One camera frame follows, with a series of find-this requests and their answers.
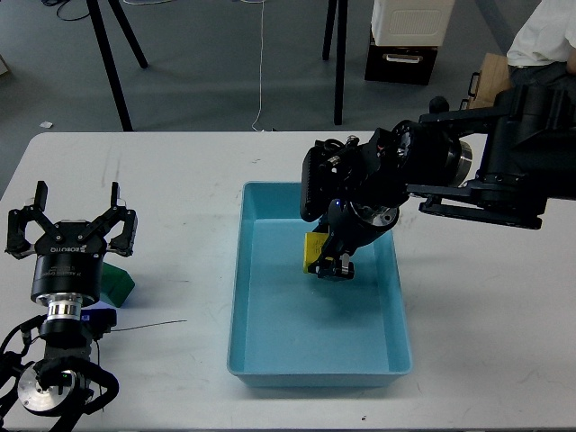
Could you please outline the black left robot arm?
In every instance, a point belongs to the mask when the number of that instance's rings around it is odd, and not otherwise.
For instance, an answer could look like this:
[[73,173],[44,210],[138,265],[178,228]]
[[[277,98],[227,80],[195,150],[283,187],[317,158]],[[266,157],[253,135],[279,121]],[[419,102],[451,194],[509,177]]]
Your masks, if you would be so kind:
[[16,402],[31,414],[53,417],[55,431],[71,431],[84,415],[103,409],[120,390],[117,378],[90,359],[92,346],[117,323],[114,309],[97,309],[104,257],[129,257],[137,215],[112,184],[109,208],[94,220],[52,222],[44,210],[47,185],[39,181],[30,203],[8,213],[5,251],[36,264],[31,300],[44,306],[13,328],[1,344],[1,398],[6,415]]

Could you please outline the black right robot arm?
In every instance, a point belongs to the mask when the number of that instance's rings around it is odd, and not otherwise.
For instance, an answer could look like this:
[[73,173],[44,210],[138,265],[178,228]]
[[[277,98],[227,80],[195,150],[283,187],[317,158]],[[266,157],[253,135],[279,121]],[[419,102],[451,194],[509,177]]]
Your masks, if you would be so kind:
[[537,230],[549,199],[575,196],[575,105],[563,90],[515,87],[493,106],[427,114],[377,129],[367,142],[317,141],[302,163],[300,214],[314,224],[303,269],[355,274],[352,255],[421,198],[427,214]]

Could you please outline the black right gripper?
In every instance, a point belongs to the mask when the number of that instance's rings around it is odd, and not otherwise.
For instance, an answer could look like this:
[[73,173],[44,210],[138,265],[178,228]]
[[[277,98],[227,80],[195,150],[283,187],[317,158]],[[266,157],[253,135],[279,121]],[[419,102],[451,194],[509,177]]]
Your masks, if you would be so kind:
[[366,142],[316,140],[301,171],[301,218],[307,234],[307,273],[352,280],[350,255],[390,230],[409,199],[409,185],[450,184],[450,138],[438,130],[376,130]]

